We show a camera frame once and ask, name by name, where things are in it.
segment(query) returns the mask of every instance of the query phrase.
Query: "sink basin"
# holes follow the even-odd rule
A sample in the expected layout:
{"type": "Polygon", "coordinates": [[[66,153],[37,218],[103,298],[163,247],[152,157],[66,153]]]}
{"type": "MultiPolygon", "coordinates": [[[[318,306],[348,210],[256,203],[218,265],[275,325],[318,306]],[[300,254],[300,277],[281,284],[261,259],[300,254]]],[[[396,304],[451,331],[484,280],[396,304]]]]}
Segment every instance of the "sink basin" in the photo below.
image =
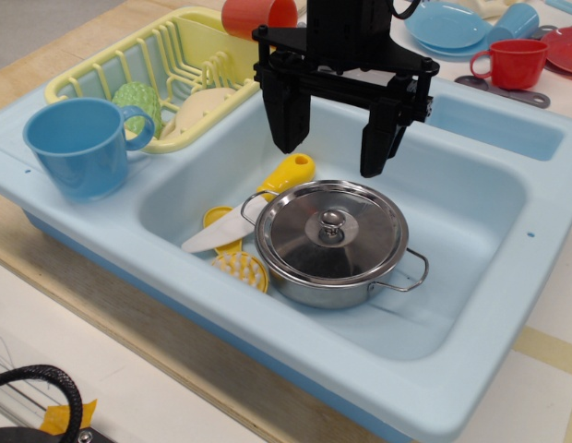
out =
{"type": "MultiPolygon", "coordinates": [[[[542,291],[572,225],[572,120],[434,79],[432,116],[408,129],[382,175],[359,174],[367,112],[313,99],[297,151],[316,179],[385,194],[430,273],[409,293],[384,290],[350,309],[298,305],[235,284],[186,254],[212,206],[235,206],[282,159],[259,93],[189,148],[129,153],[110,197],[65,201],[21,129],[36,90],[0,112],[0,193],[40,229],[221,336],[392,443],[448,442],[468,422],[542,291]]],[[[244,249],[255,253],[251,238],[244,249]]],[[[389,282],[423,263],[405,255],[389,282]]]]}

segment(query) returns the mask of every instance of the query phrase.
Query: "black robotic claw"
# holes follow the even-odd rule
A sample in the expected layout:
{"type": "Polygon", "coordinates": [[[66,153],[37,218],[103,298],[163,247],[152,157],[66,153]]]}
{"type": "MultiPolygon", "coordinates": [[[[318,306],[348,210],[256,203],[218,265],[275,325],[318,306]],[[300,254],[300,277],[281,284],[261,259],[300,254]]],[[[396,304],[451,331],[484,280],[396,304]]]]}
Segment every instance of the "black robotic claw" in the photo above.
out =
{"type": "Polygon", "coordinates": [[[253,31],[259,43],[256,80],[272,138],[284,153],[308,135],[313,95],[370,111],[362,139],[364,177],[381,174],[406,127],[414,120],[425,121],[432,102],[431,78],[440,66],[393,42],[393,15],[407,17],[397,14],[392,0],[345,0],[337,7],[333,0],[308,0],[306,28],[264,25],[253,31]],[[357,68],[393,76],[386,86],[341,76],[357,68]]]}

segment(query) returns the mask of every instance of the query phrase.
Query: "red cup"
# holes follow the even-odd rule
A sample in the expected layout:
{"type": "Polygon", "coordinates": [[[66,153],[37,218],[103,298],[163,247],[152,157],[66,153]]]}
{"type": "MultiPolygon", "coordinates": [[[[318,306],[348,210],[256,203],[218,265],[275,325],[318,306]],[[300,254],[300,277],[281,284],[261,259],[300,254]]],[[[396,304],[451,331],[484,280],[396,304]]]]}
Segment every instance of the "red cup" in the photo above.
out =
{"type": "Polygon", "coordinates": [[[481,51],[471,59],[471,73],[477,78],[489,78],[504,90],[531,88],[541,76],[546,63],[548,45],[535,40],[503,40],[493,43],[488,51],[481,51]],[[474,63],[479,57],[491,59],[491,68],[480,74],[474,63]]]}
{"type": "Polygon", "coordinates": [[[228,34],[253,40],[251,32],[259,25],[295,28],[298,8],[294,0],[226,0],[220,17],[228,34]]]}

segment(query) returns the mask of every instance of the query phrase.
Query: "pot handle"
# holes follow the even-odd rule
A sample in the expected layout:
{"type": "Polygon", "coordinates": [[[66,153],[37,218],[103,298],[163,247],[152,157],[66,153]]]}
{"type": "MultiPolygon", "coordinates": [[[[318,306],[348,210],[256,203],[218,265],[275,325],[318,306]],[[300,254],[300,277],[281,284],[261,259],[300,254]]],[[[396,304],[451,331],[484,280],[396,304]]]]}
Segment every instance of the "pot handle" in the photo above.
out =
{"type": "Polygon", "coordinates": [[[427,277],[428,272],[430,271],[430,263],[427,260],[426,256],[423,256],[419,252],[416,252],[409,247],[407,248],[407,252],[411,252],[417,258],[420,258],[421,260],[423,260],[423,275],[422,275],[421,279],[419,279],[417,282],[415,282],[414,284],[412,284],[411,286],[409,286],[407,288],[401,288],[399,286],[395,286],[395,285],[388,284],[388,283],[383,283],[381,281],[373,281],[373,284],[377,284],[379,286],[385,286],[386,288],[394,289],[395,291],[399,291],[401,293],[406,293],[406,292],[410,291],[411,289],[414,289],[417,286],[419,286],[420,284],[422,284],[423,281],[425,280],[425,277],[427,277]]]}
{"type": "Polygon", "coordinates": [[[256,222],[255,222],[254,220],[251,220],[249,217],[247,217],[247,216],[245,215],[245,207],[246,207],[246,206],[249,204],[249,202],[250,202],[251,200],[253,200],[255,197],[262,196],[262,195],[264,195],[264,194],[271,194],[271,195],[273,195],[274,197],[280,195],[280,193],[278,193],[278,192],[268,191],[267,189],[262,189],[261,191],[257,191],[257,192],[255,192],[255,194],[249,196],[249,197],[243,202],[243,204],[241,205],[241,217],[243,217],[244,219],[246,219],[248,222],[250,222],[250,223],[253,224],[254,226],[256,225],[256,222]]]}

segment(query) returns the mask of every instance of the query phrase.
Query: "black cable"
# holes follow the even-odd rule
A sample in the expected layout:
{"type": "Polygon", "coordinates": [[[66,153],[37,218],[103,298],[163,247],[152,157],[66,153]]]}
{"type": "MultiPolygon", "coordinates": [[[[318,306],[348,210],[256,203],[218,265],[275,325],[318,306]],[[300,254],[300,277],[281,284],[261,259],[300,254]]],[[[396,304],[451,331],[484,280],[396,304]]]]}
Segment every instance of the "black cable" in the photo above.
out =
{"type": "Polygon", "coordinates": [[[20,380],[43,380],[55,385],[63,394],[70,408],[66,431],[59,443],[74,443],[83,418],[83,402],[75,382],[64,371],[50,365],[32,365],[11,369],[0,374],[0,386],[20,380]]]}
{"type": "Polygon", "coordinates": [[[415,12],[415,9],[417,9],[417,6],[419,6],[419,4],[421,3],[421,0],[412,0],[411,4],[409,6],[407,6],[407,9],[405,9],[403,12],[398,13],[397,9],[395,9],[395,6],[393,5],[393,0],[387,0],[387,6],[388,9],[390,9],[390,12],[392,13],[392,15],[400,20],[406,20],[407,18],[411,17],[413,15],[413,13],[415,12]]]}

